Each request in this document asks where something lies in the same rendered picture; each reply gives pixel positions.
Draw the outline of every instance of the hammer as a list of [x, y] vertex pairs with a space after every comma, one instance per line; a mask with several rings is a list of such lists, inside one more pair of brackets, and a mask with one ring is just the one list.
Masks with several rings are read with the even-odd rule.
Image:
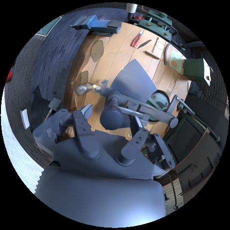
[[156, 44], [155, 44], [155, 46], [154, 46], [153, 53], [150, 52], [150, 51], [148, 51], [148, 50], [146, 50], [146, 53], [149, 54], [149, 55], [151, 55], [151, 56], [153, 56], [154, 58], [160, 59], [158, 56], [156, 56], [156, 55], [154, 54], [154, 51], [155, 51], [155, 49], [156, 49]]

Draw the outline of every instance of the green machine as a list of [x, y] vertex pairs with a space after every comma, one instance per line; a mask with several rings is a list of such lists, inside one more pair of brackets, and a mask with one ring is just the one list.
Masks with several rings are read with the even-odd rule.
[[190, 81], [210, 86], [210, 69], [212, 70], [204, 58], [185, 59], [183, 75]]
[[167, 42], [171, 41], [172, 34], [169, 33], [169, 29], [172, 26], [172, 21], [167, 18], [165, 13], [149, 10], [143, 18], [144, 20], [141, 20], [137, 26], [155, 33]]

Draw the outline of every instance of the red-handled pliers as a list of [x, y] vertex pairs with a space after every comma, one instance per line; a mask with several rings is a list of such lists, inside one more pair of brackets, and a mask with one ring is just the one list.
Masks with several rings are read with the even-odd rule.
[[132, 44], [131, 44], [131, 46], [133, 46], [133, 47], [136, 47], [136, 45], [138, 44], [138, 42], [139, 42], [139, 40], [140, 40], [140, 37], [141, 37], [141, 35], [143, 34], [143, 32], [144, 32], [144, 30], [142, 30], [141, 32], [140, 32], [140, 34], [134, 39], [134, 41], [132, 42]]

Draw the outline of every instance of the wooden table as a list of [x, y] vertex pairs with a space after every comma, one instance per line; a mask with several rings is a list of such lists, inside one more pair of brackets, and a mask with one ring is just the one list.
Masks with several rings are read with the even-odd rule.
[[[134, 48], [131, 44], [141, 30], [144, 32], [138, 45]], [[113, 34], [112, 37], [92, 35], [92, 32], [89, 32], [73, 61], [66, 85], [63, 108], [72, 113], [91, 103], [93, 111], [88, 123], [92, 131], [104, 131], [111, 135], [125, 136], [127, 140], [131, 140], [130, 128], [110, 131], [102, 127], [100, 115], [104, 109], [105, 97], [91, 92], [79, 96], [76, 93], [76, 88], [86, 82], [100, 85], [100, 81], [107, 79], [109, 81], [107, 88], [109, 89], [118, 73], [133, 59], [136, 59], [147, 72], [156, 88], [168, 94], [170, 102], [175, 94], [184, 101], [191, 84], [191, 81], [183, 76], [183, 63], [186, 58], [183, 56], [181, 73], [171, 68], [169, 66], [171, 52], [174, 50], [178, 53], [179, 51], [170, 45], [167, 50], [167, 65], [164, 65], [164, 53], [168, 42], [160, 37], [154, 52], [155, 55], [161, 57], [160, 60], [147, 54], [146, 50], [153, 52], [157, 37], [156, 34], [148, 30], [124, 22], [122, 22], [119, 32]], [[151, 41], [139, 48], [142, 43], [148, 40]], [[173, 116], [177, 117], [178, 113], [179, 111], [175, 107]], [[156, 132], [163, 138], [168, 130], [167, 126], [167, 124], [159, 122], [154, 125], [148, 124], [146, 128], [151, 134]], [[73, 128], [68, 128], [63, 139], [73, 136]]]

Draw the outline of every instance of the blue vise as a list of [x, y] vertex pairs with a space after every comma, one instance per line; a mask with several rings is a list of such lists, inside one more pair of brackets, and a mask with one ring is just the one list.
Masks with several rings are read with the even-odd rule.
[[103, 21], [98, 20], [96, 15], [82, 16], [80, 17], [74, 25], [70, 27], [75, 28], [76, 30], [88, 29], [93, 31], [93, 34], [98, 35], [108, 35], [112, 36], [113, 33], [118, 33], [121, 28], [121, 21], [111, 20]]

